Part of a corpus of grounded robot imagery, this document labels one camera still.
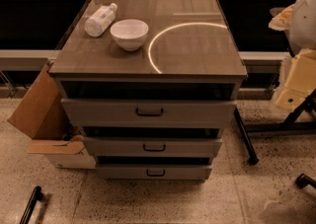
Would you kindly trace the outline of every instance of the white bottle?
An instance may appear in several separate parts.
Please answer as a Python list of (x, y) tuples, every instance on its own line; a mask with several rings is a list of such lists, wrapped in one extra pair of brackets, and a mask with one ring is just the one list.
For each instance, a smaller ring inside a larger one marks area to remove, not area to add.
[(99, 37), (116, 18), (117, 4), (100, 7), (85, 24), (85, 31), (91, 37)]

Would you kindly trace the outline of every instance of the bottle cap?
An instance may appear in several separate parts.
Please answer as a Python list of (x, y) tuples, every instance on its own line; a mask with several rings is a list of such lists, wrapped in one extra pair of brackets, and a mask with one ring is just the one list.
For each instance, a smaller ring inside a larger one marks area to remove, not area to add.
[(111, 3), (110, 7), (113, 11), (116, 11), (118, 9), (118, 5), (116, 3)]

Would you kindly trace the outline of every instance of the white bowl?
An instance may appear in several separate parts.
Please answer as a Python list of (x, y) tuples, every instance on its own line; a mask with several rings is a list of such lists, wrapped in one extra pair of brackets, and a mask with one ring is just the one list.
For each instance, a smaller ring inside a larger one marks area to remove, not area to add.
[(134, 19), (116, 22), (110, 29), (114, 41), (127, 51), (139, 49), (146, 41), (148, 31), (146, 23)]

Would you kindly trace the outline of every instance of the box flap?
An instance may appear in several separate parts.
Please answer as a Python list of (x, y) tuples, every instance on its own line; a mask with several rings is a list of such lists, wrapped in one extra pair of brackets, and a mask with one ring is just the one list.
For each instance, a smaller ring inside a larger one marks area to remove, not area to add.
[(75, 155), (85, 148), (81, 141), (32, 140), (29, 154)]
[(30, 138), (61, 138), (69, 127), (69, 119), (60, 100), (48, 65), (40, 72), (8, 122)]

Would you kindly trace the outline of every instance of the speckled floor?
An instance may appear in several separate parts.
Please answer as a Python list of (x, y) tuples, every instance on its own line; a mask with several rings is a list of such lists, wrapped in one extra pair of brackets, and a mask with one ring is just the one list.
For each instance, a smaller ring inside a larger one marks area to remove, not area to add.
[[(0, 223), (19, 223), (35, 186), (44, 200), (30, 223), (316, 223), (316, 189), (299, 189), (305, 173), (316, 179), (316, 136), (252, 137), (255, 166), (234, 119), (209, 180), (105, 181), (94, 170), (54, 168), (26, 153), (30, 139), (7, 122), (20, 99), (0, 99)], [(269, 101), (239, 101), (246, 122), (282, 119)]]

